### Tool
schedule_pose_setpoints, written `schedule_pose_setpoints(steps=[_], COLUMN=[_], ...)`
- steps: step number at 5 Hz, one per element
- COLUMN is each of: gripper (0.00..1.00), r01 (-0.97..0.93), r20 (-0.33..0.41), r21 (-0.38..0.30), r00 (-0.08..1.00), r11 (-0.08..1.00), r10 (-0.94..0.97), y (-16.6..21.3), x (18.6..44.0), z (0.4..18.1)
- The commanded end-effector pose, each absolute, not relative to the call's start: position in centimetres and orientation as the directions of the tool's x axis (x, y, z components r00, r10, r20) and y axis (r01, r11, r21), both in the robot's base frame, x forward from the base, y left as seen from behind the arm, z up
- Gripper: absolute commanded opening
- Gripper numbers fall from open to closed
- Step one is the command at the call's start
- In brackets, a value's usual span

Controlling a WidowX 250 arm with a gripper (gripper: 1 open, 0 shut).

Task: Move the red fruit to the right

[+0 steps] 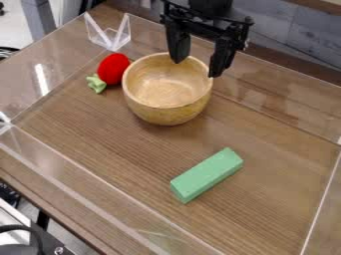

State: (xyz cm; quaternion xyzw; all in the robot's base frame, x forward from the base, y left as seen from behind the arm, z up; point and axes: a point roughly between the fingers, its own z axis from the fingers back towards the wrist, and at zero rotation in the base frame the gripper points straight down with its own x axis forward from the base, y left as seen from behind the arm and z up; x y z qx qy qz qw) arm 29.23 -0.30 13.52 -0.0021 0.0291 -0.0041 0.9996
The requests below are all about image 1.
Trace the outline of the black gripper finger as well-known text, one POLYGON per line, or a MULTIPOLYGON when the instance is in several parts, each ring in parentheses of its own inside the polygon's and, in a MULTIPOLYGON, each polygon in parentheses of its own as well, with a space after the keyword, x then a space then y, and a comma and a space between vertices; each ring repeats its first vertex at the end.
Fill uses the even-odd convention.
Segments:
POLYGON ((220 37, 216 40, 215 52, 209 63, 209 76, 217 78, 231 67, 236 55, 235 42, 229 37, 220 37))
POLYGON ((166 23, 166 30, 170 58, 180 64, 189 56, 190 35, 181 29, 181 25, 174 22, 166 23))

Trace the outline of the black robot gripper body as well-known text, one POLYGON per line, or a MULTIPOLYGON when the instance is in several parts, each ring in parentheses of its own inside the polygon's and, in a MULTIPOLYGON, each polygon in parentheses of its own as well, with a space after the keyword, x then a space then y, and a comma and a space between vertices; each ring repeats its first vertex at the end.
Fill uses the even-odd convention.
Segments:
POLYGON ((253 18, 233 7, 233 0, 162 0, 161 22, 174 22, 181 29, 209 41, 227 36, 237 51, 247 48, 253 18))

